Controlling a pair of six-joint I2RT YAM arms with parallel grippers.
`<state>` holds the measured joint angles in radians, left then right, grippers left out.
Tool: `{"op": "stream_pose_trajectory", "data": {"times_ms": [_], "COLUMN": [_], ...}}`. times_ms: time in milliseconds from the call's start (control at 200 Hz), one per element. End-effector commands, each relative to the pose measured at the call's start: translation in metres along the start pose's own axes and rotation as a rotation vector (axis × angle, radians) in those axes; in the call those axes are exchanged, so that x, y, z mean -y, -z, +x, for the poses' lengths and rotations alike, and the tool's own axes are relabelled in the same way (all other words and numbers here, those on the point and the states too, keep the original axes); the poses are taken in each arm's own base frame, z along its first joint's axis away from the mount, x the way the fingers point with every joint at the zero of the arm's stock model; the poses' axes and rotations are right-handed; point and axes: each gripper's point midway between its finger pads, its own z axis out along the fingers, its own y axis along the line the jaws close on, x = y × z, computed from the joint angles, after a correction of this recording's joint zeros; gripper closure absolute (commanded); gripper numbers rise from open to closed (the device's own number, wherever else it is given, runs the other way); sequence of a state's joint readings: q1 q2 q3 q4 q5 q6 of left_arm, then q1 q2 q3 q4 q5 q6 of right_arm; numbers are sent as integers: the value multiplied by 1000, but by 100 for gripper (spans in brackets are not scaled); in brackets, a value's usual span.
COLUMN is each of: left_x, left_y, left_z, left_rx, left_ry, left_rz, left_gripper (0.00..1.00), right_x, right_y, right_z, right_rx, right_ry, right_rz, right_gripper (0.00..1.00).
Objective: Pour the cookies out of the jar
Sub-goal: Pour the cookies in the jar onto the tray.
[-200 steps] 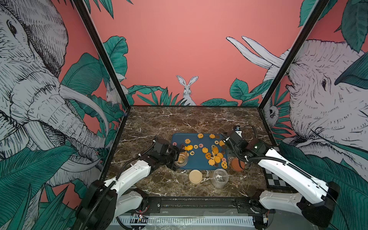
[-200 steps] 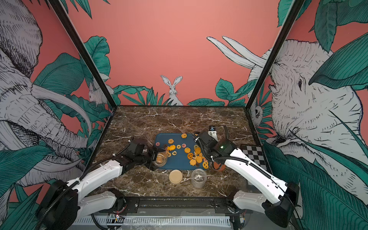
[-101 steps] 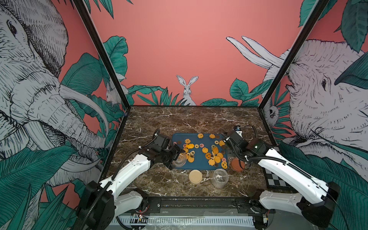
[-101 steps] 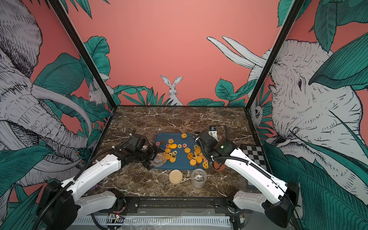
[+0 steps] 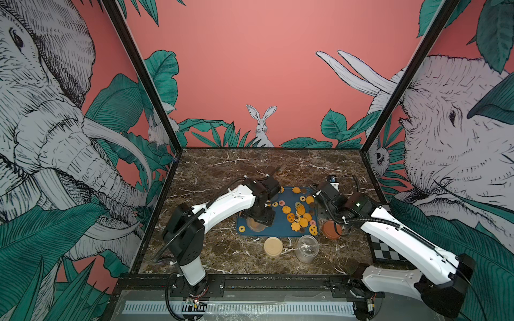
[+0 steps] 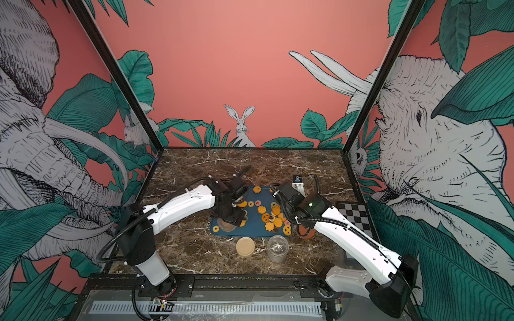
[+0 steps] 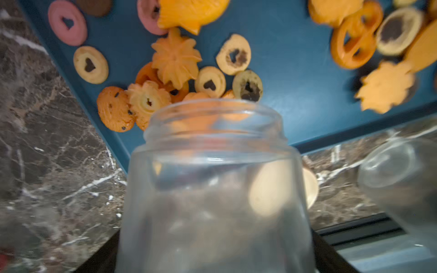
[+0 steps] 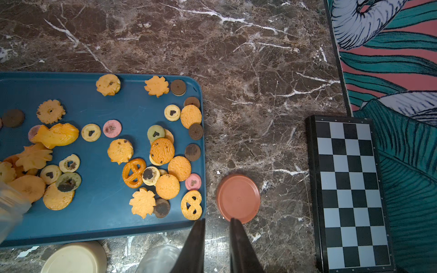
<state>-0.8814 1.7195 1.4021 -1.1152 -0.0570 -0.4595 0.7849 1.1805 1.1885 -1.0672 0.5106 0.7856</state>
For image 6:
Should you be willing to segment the orange-brown jar lid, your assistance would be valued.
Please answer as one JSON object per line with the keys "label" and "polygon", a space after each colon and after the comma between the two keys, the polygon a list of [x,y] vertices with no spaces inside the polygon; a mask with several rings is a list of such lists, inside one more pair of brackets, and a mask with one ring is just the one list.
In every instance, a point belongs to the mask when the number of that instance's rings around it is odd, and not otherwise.
{"label": "orange-brown jar lid", "polygon": [[297,233],[301,239],[313,239],[316,234],[316,231],[314,229],[298,225]]}

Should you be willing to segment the jar with beige lid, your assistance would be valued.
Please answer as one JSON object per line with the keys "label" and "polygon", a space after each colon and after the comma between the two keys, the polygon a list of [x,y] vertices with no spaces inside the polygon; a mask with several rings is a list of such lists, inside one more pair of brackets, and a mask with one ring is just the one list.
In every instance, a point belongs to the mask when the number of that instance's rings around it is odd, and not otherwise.
{"label": "jar with beige lid", "polygon": [[222,231],[227,232],[227,233],[233,232],[237,228],[236,225],[225,222],[221,218],[218,219],[218,225]]}

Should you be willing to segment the clear jar of cookies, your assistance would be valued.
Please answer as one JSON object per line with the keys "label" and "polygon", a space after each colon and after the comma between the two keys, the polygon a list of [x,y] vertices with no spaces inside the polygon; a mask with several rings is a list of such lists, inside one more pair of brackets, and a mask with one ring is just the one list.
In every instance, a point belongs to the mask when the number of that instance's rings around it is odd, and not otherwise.
{"label": "clear jar of cookies", "polygon": [[281,235],[275,235],[268,240],[266,252],[270,261],[274,263],[285,262],[289,252],[289,242]]}

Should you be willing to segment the beige jar lid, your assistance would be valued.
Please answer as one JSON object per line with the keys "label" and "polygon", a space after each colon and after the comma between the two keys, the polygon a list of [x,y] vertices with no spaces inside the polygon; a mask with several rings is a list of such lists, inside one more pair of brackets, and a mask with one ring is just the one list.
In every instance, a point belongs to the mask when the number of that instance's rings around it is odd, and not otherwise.
{"label": "beige jar lid", "polygon": [[240,238],[236,243],[236,251],[239,256],[247,258],[253,255],[255,251],[255,241],[249,237]]}

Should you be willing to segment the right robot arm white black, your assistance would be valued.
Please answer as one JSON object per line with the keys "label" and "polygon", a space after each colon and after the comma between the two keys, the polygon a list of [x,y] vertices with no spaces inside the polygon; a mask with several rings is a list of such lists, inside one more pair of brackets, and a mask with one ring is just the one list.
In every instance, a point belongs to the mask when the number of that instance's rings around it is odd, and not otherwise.
{"label": "right robot arm white black", "polygon": [[331,239],[364,267],[362,276],[330,268],[325,277],[330,289],[367,297],[388,316],[401,317],[416,286],[419,261],[414,256],[400,255],[369,237],[318,191],[305,195],[289,182],[270,188],[291,223]]}

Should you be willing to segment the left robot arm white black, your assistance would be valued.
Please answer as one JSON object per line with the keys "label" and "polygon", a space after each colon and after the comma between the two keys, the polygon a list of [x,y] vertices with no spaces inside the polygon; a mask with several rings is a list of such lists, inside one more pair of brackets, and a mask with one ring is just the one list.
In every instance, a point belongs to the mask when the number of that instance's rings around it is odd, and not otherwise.
{"label": "left robot arm white black", "polygon": [[122,261],[132,266],[139,274],[135,285],[141,286],[140,296],[172,297],[179,283],[158,254],[155,236],[172,224],[207,209],[213,217],[240,226],[245,211],[238,204],[248,193],[243,176],[250,169],[246,167],[225,179],[211,175],[200,177],[158,204],[128,211],[127,221],[118,227],[115,237],[99,251],[96,260],[100,263]]}

